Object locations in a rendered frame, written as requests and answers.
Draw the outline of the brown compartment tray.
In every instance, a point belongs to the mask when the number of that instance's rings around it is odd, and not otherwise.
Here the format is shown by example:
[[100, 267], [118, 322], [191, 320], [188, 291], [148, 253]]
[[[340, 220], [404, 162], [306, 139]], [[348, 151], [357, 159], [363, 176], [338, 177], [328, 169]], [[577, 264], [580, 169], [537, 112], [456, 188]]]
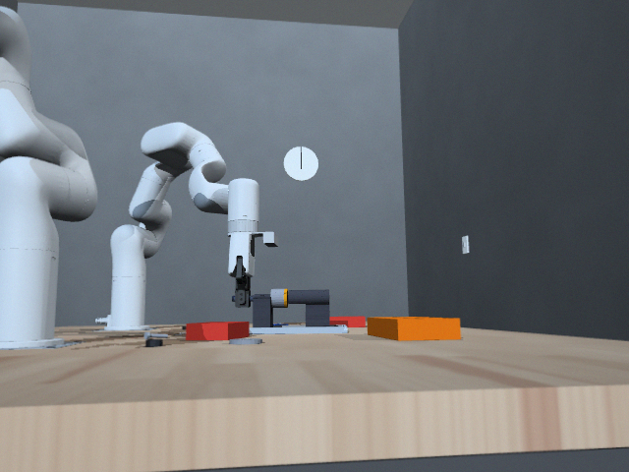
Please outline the brown compartment tray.
[[368, 318], [368, 335], [398, 341], [461, 339], [460, 319], [429, 317]]

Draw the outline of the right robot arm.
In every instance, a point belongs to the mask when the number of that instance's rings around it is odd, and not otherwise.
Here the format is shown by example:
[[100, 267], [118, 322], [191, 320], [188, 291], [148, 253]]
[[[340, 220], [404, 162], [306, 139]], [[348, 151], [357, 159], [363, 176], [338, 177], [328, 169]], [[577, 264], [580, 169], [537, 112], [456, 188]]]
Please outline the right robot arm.
[[0, 156], [6, 158], [0, 163], [0, 348], [64, 344], [54, 337], [59, 237], [53, 219], [85, 220], [97, 204], [81, 138], [36, 111], [30, 72], [26, 26], [0, 6]]

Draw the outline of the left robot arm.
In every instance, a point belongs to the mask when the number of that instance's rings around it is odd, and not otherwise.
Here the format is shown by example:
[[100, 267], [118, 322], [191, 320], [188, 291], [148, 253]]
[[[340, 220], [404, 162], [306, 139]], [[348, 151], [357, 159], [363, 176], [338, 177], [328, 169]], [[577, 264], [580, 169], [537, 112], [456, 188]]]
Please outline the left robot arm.
[[141, 149], [157, 162], [144, 171], [130, 203], [129, 214], [140, 227], [122, 225], [111, 236], [111, 315], [95, 319], [97, 325], [107, 324], [106, 330], [149, 329], [143, 326], [144, 259], [156, 254], [170, 224], [172, 209], [164, 197], [171, 182], [192, 167], [189, 193], [199, 210], [228, 214], [228, 233], [252, 232], [263, 237], [267, 247], [278, 247], [274, 232], [259, 232], [257, 181], [241, 178], [216, 184], [226, 164], [208, 136], [187, 124], [170, 123], [147, 131]]

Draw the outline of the red rectangular block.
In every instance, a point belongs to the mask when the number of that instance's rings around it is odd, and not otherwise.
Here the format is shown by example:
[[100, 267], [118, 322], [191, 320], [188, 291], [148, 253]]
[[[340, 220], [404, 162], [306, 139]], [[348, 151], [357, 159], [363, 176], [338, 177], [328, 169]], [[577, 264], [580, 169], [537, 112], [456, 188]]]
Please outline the red rectangular block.
[[186, 324], [186, 340], [229, 340], [249, 337], [249, 322]]
[[331, 325], [346, 325], [347, 327], [366, 327], [366, 317], [330, 317]]

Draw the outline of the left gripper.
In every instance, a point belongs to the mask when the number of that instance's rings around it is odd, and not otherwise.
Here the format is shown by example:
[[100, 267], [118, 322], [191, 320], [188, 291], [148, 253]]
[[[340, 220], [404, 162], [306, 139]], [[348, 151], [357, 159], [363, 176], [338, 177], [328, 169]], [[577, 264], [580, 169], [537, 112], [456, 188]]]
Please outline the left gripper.
[[231, 232], [228, 274], [236, 277], [235, 307], [249, 308], [251, 277], [255, 274], [255, 238], [252, 232]]

